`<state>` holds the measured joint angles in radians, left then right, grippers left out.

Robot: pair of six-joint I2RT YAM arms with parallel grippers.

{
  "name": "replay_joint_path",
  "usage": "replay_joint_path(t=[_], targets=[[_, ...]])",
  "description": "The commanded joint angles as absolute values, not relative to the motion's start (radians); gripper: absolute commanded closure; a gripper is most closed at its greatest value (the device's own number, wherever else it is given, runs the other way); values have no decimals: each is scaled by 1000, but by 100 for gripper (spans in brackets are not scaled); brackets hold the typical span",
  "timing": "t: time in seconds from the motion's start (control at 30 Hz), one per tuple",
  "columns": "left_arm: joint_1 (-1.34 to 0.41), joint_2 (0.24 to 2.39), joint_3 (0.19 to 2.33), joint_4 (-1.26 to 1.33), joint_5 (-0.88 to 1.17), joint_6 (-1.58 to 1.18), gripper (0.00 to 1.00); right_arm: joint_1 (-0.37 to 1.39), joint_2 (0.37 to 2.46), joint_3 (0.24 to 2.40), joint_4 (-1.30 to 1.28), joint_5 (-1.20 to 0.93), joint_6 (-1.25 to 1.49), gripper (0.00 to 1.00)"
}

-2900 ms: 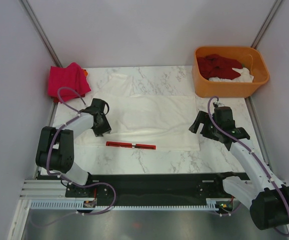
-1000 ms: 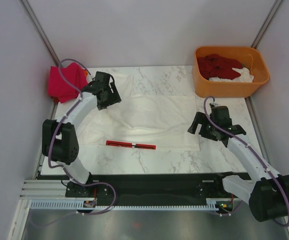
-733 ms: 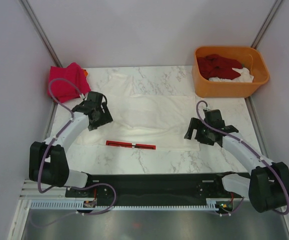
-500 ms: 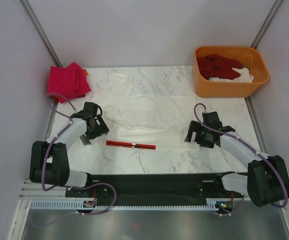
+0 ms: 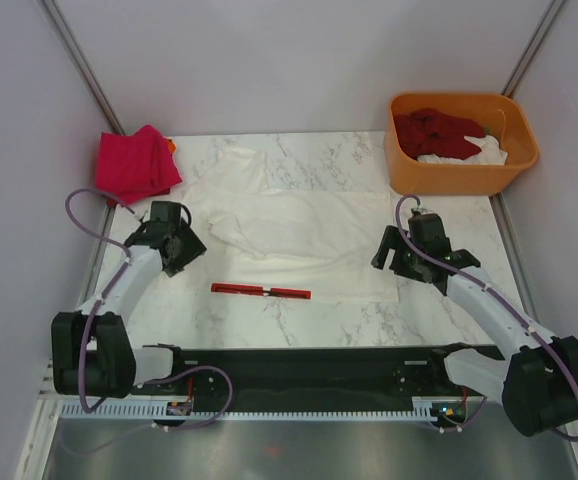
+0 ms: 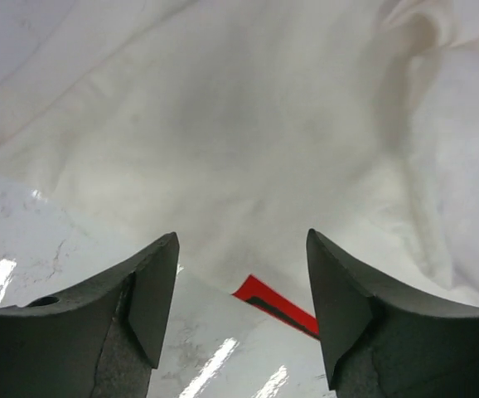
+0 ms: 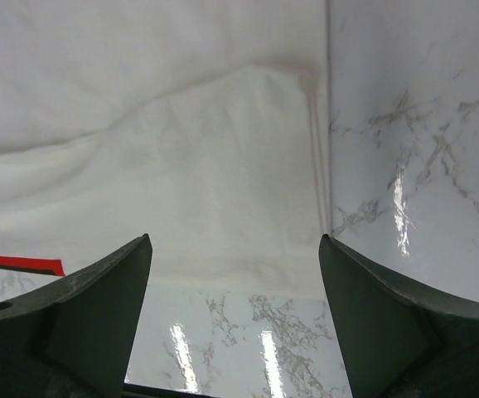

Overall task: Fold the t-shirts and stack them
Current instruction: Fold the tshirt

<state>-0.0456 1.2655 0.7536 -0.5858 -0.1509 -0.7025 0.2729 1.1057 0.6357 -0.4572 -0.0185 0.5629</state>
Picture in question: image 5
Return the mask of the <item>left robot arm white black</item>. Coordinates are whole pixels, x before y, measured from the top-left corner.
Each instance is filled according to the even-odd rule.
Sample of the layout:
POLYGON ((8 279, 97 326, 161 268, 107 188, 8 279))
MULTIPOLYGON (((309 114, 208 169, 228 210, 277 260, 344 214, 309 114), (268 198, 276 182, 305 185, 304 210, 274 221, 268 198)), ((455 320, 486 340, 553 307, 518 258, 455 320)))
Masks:
POLYGON ((54 388, 62 395, 123 398, 154 380, 167 393, 180 392, 189 371, 174 360, 175 348, 134 348, 125 321, 158 276, 176 276, 207 251, 192 230, 191 212, 180 203, 154 201, 148 218, 124 242, 109 243, 122 257, 106 285, 52 320, 54 388))

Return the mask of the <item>white t-shirt red print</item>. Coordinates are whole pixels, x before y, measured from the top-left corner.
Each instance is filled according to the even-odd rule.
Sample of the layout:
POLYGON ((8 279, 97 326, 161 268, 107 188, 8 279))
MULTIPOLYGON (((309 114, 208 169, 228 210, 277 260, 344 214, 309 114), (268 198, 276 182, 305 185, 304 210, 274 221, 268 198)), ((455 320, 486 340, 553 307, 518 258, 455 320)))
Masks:
POLYGON ((279 189, 264 153, 225 148, 174 196, 207 251, 164 283, 207 292, 214 283, 311 292, 313 299, 396 302, 395 277, 372 267, 386 226, 386 192, 279 189))

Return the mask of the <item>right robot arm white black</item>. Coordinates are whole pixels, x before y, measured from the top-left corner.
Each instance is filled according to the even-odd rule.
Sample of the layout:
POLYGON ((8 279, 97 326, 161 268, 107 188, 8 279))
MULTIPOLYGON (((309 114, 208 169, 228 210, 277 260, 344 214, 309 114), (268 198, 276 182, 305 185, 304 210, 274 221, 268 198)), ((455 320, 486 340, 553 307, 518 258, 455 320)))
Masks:
MULTIPOLYGON (((436 349, 427 381, 436 392, 471 389, 503 407, 526 437, 578 421, 578 339, 560 338, 499 292, 480 261, 454 250, 435 213, 416 211, 409 228, 389 225, 371 264, 431 284, 466 311, 494 342, 500 359, 465 344, 436 349)), ((578 434, 568 436, 578 442, 578 434)))

